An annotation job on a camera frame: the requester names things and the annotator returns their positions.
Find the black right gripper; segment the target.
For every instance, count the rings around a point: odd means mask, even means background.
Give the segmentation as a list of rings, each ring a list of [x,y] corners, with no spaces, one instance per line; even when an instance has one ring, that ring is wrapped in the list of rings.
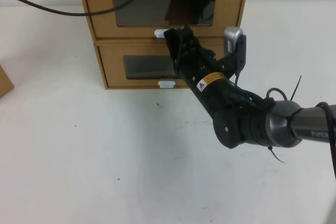
[[[200,47],[199,39],[189,25],[165,31],[164,38],[174,71],[187,85],[209,86],[230,78],[214,52]]]

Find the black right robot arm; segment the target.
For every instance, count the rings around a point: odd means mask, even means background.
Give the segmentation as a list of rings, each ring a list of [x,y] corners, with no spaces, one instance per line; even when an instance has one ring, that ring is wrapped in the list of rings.
[[[325,142],[335,156],[335,106],[320,102],[302,108],[283,96],[276,101],[240,88],[246,63],[246,36],[239,27],[224,31],[224,56],[216,59],[188,26],[164,33],[175,73],[183,79],[213,120],[218,140],[227,148],[240,144],[292,148],[302,140]]]

